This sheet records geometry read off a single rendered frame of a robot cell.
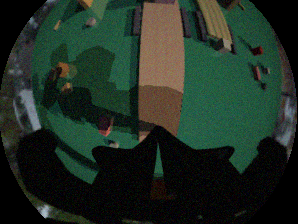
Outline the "tan strip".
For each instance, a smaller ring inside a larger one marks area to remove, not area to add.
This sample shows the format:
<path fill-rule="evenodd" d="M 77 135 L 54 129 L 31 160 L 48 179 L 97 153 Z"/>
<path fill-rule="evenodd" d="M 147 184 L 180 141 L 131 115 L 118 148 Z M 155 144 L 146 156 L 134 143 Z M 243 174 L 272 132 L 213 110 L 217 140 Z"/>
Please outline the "tan strip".
<path fill-rule="evenodd" d="M 177 135 L 184 96 L 185 51 L 181 10 L 144 0 L 140 44 L 140 143 L 154 125 Z"/>

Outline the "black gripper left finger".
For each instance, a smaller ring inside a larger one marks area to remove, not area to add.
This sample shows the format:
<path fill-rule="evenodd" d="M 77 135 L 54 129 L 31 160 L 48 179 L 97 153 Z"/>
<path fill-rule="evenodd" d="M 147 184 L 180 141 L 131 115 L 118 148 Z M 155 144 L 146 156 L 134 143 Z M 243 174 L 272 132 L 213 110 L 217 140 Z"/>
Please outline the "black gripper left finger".
<path fill-rule="evenodd" d="M 152 192 L 150 186 L 152 186 L 154 164 L 156 164 L 158 136 L 160 136 L 160 128 L 154 125 L 148 136 L 133 149 L 97 145 L 92 149 L 92 155 L 100 168 L 145 176 L 145 190 Z"/>

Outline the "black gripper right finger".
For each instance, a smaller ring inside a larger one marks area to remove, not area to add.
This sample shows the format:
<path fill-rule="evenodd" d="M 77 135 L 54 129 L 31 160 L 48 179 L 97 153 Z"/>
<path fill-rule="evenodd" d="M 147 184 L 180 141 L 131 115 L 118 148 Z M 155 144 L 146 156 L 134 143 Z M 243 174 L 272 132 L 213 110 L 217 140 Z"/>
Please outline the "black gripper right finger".
<path fill-rule="evenodd" d="M 168 129 L 158 125 L 160 136 L 158 136 L 158 145 L 160 145 L 162 173 L 164 173 L 166 196 L 176 196 L 176 190 L 188 179 L 194 168 L 204 167 L 204 165 L 218 163 L 222 160 L 230 160 L 235 149 L 227 147 L 192 149 L 189 145 L 176 139 L 173 133 Z"/>

